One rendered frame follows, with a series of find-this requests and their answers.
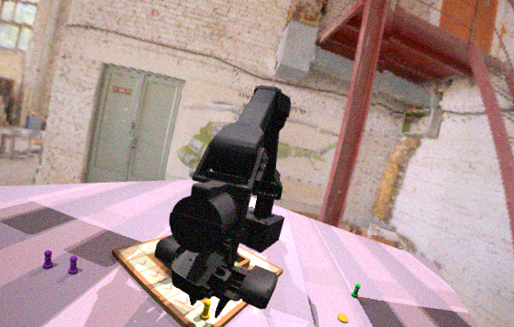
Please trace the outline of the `yellow flat disc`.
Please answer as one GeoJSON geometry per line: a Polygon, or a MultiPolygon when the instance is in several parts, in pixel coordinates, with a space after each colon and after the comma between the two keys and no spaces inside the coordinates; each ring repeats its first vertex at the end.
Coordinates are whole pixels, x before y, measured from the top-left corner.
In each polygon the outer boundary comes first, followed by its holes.
{"type": "Polygon", "coordinates": [[[347,316],[346,316],[346,315],[343,315],[343,313],[342,313],[342,314],[339,314],[337,318],[338,318],[338,320],[339,320],[340,322],[344,322],[344,323],[347,323],[347,322],[348,322],[348,318],[347,318],[347,316]]]}

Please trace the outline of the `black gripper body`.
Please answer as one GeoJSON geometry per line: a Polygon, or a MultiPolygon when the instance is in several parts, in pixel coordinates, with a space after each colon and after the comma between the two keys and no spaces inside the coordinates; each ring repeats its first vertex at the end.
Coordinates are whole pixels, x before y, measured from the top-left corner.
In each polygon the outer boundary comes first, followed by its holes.
{"type": "MultiPolygon", "coordinates": [[[[243,302],[257,309],[266,309],[277,285],[278,276],[276,272],[269,271],[257,264],[251,270],[244,266],[234,265],[239,257],[238,250],[244,230],[242,228],[240,231],[229,231],[216,246],[220,248],[222,243],[227,243],[232,248],[232,265],[229,271],[232,274],[232,283],[228,289],[237,292],[243,302]]],[[[166,238],[163,237],[156,244],[154,256],[165,263],[170,263],[185,251],[186,249],[179,245],[171,234],[166,238]]]]}

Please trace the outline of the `purple pawn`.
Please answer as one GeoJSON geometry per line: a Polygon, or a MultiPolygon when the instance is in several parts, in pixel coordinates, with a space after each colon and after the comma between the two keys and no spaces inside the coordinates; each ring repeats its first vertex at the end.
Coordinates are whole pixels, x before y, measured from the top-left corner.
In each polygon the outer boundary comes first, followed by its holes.
{"type": "Polygon", "coordinates": [[[78,273],[78,267],[76,267],[76,261],[77,261],[77,257],[74,255],[73,257],[71,256],[70,258],[70,268],[68,269],[68,273],[69,274],[72,274],[72,275],[75,275],[78,273]]]}
{"type": "Polygon", "coordinates": [[[44,256],[45,256],[45,258],[44,258],[45,263],[43,264],[44,269],[48,270],[50,268],[52,269],[52,267],[53,267],[53,263],[51,261],[51,257],[52,257],[51,254],[52,254],[52,252],[47,251],[47,250],[44,253],[44,256]]]}

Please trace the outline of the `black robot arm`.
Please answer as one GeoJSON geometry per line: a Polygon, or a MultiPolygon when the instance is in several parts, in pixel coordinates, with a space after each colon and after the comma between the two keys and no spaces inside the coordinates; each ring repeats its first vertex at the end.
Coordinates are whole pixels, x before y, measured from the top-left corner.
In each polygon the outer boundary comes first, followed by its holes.
{"type": "Polygon", "coordinates": [[[223,126],[209,142],[193,174],[192,181],[198,183],[191,195],[173,207],[169,227],[186,249],[172,263],[173,286],[191,299],[220,299],[231,285],[232,248],[216,244],[229,231],[243,228],[251,194],[257,199],[250,213],[275,216],[274,200],[282,198],[276,169],[279,133],[290,109],[291,99],[281,89],[255,86],[238,120],[223,126]]]}

